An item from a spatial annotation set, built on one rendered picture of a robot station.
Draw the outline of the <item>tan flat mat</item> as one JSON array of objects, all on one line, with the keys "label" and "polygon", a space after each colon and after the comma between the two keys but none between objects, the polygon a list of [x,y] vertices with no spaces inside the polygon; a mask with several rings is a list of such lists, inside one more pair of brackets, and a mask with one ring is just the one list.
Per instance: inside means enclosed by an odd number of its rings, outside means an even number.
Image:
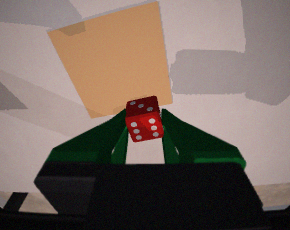
[{"label": "tan flat mat", "polygon": [[47,33],[91,118],[154,95],[172,104],[158,1]]}]

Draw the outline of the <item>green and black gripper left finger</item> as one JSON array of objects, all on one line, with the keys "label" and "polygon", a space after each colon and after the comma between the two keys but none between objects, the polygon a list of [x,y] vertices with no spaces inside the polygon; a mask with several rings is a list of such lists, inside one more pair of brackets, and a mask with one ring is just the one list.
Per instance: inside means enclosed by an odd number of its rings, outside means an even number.
[{"label": "green and black gripper left finger", "polygon": [[126,164],[129,131],[125,117],[126,108],[110,120],[54,147],[44,163],[89,161],[95,164]]}]

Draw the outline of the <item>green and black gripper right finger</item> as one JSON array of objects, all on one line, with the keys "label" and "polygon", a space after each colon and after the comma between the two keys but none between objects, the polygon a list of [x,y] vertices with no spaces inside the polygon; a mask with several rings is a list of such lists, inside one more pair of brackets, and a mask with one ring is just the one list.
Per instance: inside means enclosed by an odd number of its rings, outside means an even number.
[{"label": "green and black gripper right finger", "polygon": [[180,120],[166,109],[161,110],[161,119],[165,163],[236,162],[245,169],[246,161],[236,146]]}]

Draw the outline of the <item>red die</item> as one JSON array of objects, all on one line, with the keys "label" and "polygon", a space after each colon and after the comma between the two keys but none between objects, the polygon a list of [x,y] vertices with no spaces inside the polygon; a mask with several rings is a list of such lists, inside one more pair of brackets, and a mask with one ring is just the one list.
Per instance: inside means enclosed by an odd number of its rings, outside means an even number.
[{"label": "red die", "polygon": [[128,101],[125,122],[133,142],[162,138],[164,135],[156,96]]}]

